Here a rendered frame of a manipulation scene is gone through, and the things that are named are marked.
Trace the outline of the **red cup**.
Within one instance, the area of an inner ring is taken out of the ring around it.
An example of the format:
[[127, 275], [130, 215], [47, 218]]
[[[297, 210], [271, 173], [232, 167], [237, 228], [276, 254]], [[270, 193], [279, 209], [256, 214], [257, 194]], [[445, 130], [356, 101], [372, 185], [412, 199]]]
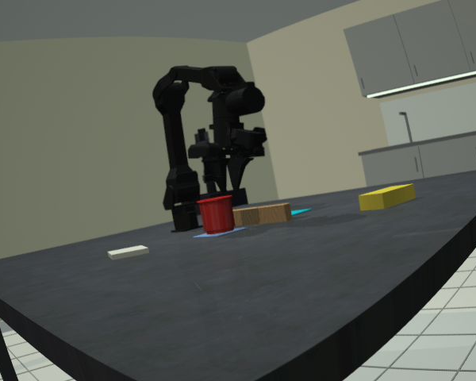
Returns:
[[207, 234], [227, 233], [234, 230], [232, 195], [197, 201], [202, 224]]

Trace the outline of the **yellow rectangular block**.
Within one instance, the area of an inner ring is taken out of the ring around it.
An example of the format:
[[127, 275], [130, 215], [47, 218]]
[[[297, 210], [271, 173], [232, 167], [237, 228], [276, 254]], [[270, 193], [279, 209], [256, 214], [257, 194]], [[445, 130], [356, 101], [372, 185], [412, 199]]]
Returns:
[[414, 198], [416, 197], [413, 184], [386, 187], [360, 195], [359, 206], [360, 210], [384, 210]]

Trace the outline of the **tan wooden block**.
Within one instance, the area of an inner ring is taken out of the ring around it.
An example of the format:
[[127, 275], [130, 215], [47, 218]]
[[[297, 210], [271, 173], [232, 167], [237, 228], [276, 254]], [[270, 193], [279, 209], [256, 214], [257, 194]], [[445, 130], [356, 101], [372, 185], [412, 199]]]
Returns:
[[278, 223], [292, 220], [289, 203], [232, 210], [235, 226]]

